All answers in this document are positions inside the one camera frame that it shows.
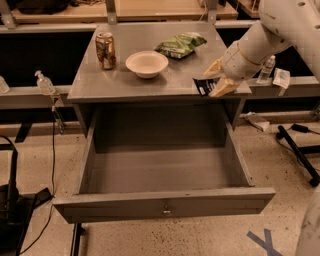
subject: aluminum can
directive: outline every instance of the aluminum can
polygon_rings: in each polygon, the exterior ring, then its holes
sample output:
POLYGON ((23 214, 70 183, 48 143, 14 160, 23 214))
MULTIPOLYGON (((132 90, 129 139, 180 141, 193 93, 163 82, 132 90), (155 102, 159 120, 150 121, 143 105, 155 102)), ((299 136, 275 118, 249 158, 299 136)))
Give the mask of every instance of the aluminum can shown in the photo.
POLYGON ((113 69, 116 66, 114 38, 110 32, 98 33, 96 50, 101 68, 113 69))

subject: white bowl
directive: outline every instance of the white bowl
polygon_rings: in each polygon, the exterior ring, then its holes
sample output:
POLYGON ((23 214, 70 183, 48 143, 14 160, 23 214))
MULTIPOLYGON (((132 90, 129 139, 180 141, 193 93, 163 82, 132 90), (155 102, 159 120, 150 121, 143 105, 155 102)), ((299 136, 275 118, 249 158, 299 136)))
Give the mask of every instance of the white bowl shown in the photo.
POLYGON ((168 59, 155 51, 143 51, 132 54, 126 60, 126 66, 141 78, 153 78, 168 66, 168 59))

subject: green snack bag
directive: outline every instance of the green snack bag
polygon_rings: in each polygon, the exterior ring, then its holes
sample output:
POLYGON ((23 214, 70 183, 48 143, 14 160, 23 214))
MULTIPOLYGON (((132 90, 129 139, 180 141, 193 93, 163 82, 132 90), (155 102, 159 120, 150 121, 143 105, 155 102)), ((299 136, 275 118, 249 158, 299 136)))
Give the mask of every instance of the green snack bag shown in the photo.
POLYGON ((175 35, 160 43, 155 51, 171 58, 181 59, 194 51, 194 49, 206 43, 207 40, 195 32, 186 32, 175 35))

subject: bottle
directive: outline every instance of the bottle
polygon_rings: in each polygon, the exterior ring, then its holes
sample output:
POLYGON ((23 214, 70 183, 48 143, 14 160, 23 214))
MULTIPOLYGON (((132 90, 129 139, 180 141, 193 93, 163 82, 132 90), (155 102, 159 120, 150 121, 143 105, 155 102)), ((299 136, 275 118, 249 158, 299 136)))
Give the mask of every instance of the bottle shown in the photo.
POLYGON ((4 78, 0 76, 0 93, 6 93, 8 91, 10 91, 10 87, 8 86, 4 78))
POLYGON ((276 64, 276 56, 272 55, 263 65, 257 83, 265 84, 268 83, 268 78, 276 64))
POLYGON ((56 92, 50 78, 44 76, 40 70, 36 71, 34 75, 38 77, 37 85, 43 95, 52 95, 56 92))

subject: concrete floor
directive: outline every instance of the concrete floor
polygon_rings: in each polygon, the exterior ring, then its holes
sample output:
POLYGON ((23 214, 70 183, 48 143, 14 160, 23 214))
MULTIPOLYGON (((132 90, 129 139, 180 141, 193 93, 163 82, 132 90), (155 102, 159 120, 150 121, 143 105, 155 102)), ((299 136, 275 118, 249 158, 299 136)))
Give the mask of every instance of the concrete floor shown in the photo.
MULTIPOLYGON (((283 124, 289 128, 292 124, 283 124)), ((319 123, 307 123, 310 129, 320 132, 319 123)), ((302 220, 309 199, 314 192, 308 181, 309 174, 296 157, 281 147, 275 134, 277 124, 266 132, 245 124, 235 134, 249 171, 257 187, 274 187, 276 195, 261 214, 219 216, 182 219, 122 221, 83 224, 80 255, 267 255, 265 249, 247 234, 266 241, 264 230, 270 230, 273 247, 282 255, 294 255, 302 220)), ((14 140, 16 126, 0 126, 0 134, 14 140)), ((320 136, 290 131, 299 145, 320 144, 320 136)), ((80 160, 85 138, 77 123, 69 123, 64 135, 55 136, 56 197, 70 196, 75 192, 79 178, 80 160)), ((16 144, 19 152, 17 185, 20 194, 36 193, 51 185, 52 126, 37 124, 25 142, 16 144)), ((0 184, 7 183, 9 155, 0 156, 0 184)), ((320 157, 311 157, 320 168, 320 157)), ((23 249, 39 235, 47 222, 51 202, 37 208, 25 238, 23 249)), ((24 255, 70 255, 73 225, 67 224, 54 209, 49 226, 24 255)))

